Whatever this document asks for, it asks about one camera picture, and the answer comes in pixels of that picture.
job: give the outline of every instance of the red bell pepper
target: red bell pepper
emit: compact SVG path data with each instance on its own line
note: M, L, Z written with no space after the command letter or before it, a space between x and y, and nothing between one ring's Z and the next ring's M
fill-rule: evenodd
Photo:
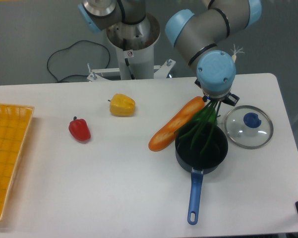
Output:
M69 123L68 129L72 136L78 141L86 142L91 137L89 128L84 119L77 119L77 117L74 117L74 120Z

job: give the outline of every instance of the gray floor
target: gray floor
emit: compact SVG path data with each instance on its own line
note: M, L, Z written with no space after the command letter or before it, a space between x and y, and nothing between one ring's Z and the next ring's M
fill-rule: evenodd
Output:
M177 11L188 8L199 14L206 10L203 0L148 0L147 11L163 29L155 47L155 64L174 59L176 77L193 76L180 55L169 44L164 27ZM53 83L46 70L48 57L79 40L91 40L110 48L109 67L117 67L114 49L104 32L92 34L77 9L80 0L21 0L0 2L0 85ZM262 0L259 22L241 31L219 46L229 52L233 44L244 47L246 54L237 59L237 71L270 72L277 76L290 121L298 113L298 0ZM82 44L60 53L51 60L51 70L58 78L87 74L103 68L106 52L100 47ZM298 146L298 124L294 128Z

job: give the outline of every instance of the glass lid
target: glass lid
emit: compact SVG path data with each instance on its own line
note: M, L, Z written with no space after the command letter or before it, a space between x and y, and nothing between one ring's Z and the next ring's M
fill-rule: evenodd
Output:
M225 133L236 145L257 149L271 139L273 124L261 109L248 105L239 106L227 114Z

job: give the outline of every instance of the black pot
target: black pot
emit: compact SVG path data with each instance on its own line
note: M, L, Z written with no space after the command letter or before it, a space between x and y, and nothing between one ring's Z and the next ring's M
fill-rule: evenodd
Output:
M213 134L205 151L200 155L201 149L206 144L212 124L207 123L199 135L194 147L190 149L191 138L179 140L179 137L187 133L194 125L187 127L178 133L175 139L176 158L183 169L191 173L191 191L187 221L191 225L196 225L198 221L198 211L200 195L202 190L203 175L215 170L224 160L228 151L228 142L223 131L214 126Z

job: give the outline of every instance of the black cable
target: black cable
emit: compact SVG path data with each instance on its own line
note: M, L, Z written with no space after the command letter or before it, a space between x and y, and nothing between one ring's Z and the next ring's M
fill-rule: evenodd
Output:
M61 51L69 50L70 48L72 48L73 46L75 46L75 45L77 45L77 44L79 44L81 42L92 43L92 44L95 44L97 46L103 47L107 51L108 56L109 56L108 62L107 62L107 65L106 65L105 68L108 67L108 65L110 63L110 52L109 52L109 50L108 50L108 48L106 46L104 46L102 44L99 44L99 43L96 43L96 42L93 42L93 41L88 41L88 40L77 41L77 42L75 42L74 44L72 44L71 46L69 46L69 47L67 47L65 49L61 49L61 50L55 51L53 54L51 54L51 56L48 59L47 70L53 76L53 78L57 81L57 83L69 83L68 81L65 81L65 79L68 79L68 78L71 78L71 77L87 77L88 76L88 75L82 75L82 74L72 74L72 75L66 76L65 78L62 78L61 80L58 80L58 78L56 78L56 76L49 69L49 62L50 62L50 59L52 58L53 55L55 55L56 53L61 52Z

